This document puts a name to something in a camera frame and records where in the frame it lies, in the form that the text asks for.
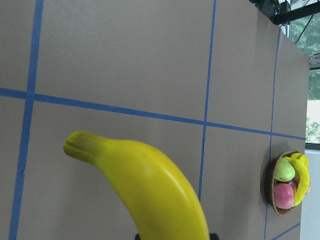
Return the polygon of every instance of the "basket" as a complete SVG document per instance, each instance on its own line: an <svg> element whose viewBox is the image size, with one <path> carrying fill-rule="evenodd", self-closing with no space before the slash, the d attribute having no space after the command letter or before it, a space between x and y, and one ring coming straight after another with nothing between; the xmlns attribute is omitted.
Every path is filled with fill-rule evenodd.
<svg viewBox="0 0 320 240"><path fill-rule="evenodd" d="M275 185L275 174L276 174L276 168L278 166L278 163L280 161L280 158L283 157L290 157L291 154L299 153L298 150L293 149L290 151L285 151L282 154L280 154L274 161L272 161L268 167L267 173L265 175L265 196L268 202L271 204L274 212L278 216L284 216L287 213L289 213L294 207L291 207L289 209L282 209L279 207L276 207L275 199L274 199L274 185Z"/></svg>

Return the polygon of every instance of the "green apple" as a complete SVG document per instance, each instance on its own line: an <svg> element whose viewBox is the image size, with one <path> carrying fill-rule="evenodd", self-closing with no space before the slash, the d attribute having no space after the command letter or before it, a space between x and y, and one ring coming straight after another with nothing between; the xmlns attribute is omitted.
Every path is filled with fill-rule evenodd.
<svg viewBox="0 0 320 240"><path fill-rule="evenodd" d="M288 182L295 177L295 173L296 171L294 167L287 161L287 159L281 157L275 169L274 178L280 182Z"/></svg>

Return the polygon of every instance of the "wicker basket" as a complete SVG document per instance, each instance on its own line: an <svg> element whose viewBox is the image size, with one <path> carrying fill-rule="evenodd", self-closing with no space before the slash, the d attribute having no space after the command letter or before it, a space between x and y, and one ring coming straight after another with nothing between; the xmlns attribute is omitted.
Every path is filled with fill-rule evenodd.
<svg viewBox="0 0 320 240"><path fill-rule="evenodd" d="M278 166L278 163L280 161L280 158L283 158L285 156L290 157L291 154L299 153L296 149L285 151L282 154L280 154L268 167L267 173L265 175L265 196L266 199L271 204L273 210L278 216L284 216L287 213L289 213L294 207L291 207L290 209L282 209L279 207L276 207L275 199L274 199L274 185L275 185L275 173L276 168Z"/></svg>

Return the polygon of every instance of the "green foliage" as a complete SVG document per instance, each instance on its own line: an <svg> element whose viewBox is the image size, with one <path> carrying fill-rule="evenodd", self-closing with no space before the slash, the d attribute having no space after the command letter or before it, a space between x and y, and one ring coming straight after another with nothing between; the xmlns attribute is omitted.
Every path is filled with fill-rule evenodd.
<svg viewBox="0 0 320 240"><path fill-rule="evenodd" d="M320 144L320 124L311 122L310 117L306 118L305 142Z"/></svg>
<svg viewBox="0 0 320 240"><path fill-rule="evenodd" d="M291 21L289 38L295 43L308 23L311 16ZM315 14L308 27L297 42L297 46L306 54L313 55L320 52L320 13ZM309 100L320 100L320 70L310 71Z"/></svg>

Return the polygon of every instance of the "gray floor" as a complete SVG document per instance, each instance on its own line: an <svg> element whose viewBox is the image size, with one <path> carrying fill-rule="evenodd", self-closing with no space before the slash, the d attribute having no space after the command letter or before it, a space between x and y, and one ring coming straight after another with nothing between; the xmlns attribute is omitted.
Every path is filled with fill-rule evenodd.
<svg viewBox="0 0 320 240"><path fill-rule="evenodd" d="M0 239L134 239L104 176L63 153L78 130L167 154L221 240L300 238L301 207L277 216L260 184L305 143L308 56L277 26L247 0L41 3L0 3Z"/></svg>

